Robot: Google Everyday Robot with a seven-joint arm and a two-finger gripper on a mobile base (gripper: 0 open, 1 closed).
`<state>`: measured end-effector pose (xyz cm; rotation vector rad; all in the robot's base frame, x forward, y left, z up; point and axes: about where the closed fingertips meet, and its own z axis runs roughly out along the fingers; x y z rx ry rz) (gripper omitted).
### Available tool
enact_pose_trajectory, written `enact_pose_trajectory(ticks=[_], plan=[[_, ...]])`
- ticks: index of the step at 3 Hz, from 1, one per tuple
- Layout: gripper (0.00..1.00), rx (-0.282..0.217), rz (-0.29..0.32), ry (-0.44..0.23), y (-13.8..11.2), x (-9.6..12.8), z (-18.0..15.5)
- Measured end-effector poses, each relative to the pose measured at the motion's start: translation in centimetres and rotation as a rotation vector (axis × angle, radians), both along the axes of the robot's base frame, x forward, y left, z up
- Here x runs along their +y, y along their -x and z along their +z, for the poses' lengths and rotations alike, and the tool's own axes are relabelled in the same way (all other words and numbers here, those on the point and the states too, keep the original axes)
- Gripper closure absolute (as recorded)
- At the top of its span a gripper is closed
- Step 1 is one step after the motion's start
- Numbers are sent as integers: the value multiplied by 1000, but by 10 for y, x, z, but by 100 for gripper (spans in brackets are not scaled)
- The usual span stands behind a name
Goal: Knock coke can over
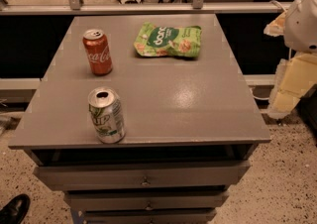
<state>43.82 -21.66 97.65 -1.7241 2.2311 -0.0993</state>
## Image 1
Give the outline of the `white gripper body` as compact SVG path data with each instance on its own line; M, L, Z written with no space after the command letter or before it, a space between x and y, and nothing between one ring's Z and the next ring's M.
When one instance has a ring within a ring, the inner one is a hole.
M284 43L297 52L317 52L317 0L292 2L285 16Z

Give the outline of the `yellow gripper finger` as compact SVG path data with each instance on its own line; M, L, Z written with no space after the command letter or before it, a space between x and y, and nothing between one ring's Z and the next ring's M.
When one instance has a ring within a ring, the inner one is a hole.
M283 36L285 16L285 12L278 15L273 21L265 26L264 33L272 37Z
M317 55L296 53L277 66L268 113L290 113L317 83Z

